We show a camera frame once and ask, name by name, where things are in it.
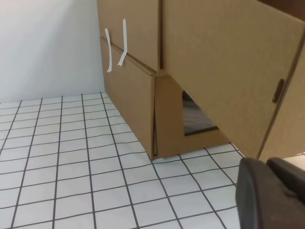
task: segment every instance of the white wall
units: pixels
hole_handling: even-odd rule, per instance
[[[0,102],[103,90],[96,0],[0,0]]]

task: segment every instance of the cardboard flap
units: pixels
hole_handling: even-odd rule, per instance
[[[112,72],[108,44],[101,39],[104,83],[107,94],[149,155],[153,155],[154,78],[127,56],[122,67],[117,63],[122,52],[112,46]]]
[[[304,22],[254,0],[163,1],[163,66],[246,156],[257,157]]]
[[[160,0],[98,0],[100,35],[109,30],[111,42],[123,45],[126,19],[128,54],[155,71],[160,69]]]

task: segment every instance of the white tape strip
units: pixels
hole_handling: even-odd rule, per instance
[[[109,68],[107,70],[107,72],[111,72],[112,71],[112,52],[111,52],[111,44],[110,44],[110,37],[109,37],[109,32],[108,29],[105,29],[106,32],[106,37],[107,37],[107,42],[108,42],[108,49],[109,49]]]
[[[127,55],[127,28],[126,28],[126,19],[123,19],[123,38],[124,38],[124,52],[118,63],[119,66],[122,66],[123,61]]]

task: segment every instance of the cardboard panel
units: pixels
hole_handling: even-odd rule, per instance
[[[128,54],[155,71],[160,69],[160,0],[98,0],[100,35],[105,28],[120,49],[126,19]]]
[[[220,130],[184,135],[182,91],[172,77],[155,78],[157,157],[173,156],[229,142]]]
[[[163,1],[163,66],[250,157],[258,157],[305,24],[254,0]]]
[[[305,48],[276,116],[260,159],[305,152]]]
[[[101,40],[104,83],[107,94],[149,155],[153,154],[153,85],[154,79],[128,57],[123,66],[117,63],[122,52],[112,47],[112,72],[106,41]]]

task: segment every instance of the white tiled floor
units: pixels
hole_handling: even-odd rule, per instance
[[[1,103],[0,149],[0,229],[239,228],[241,153],[152,163],[106,93]]]

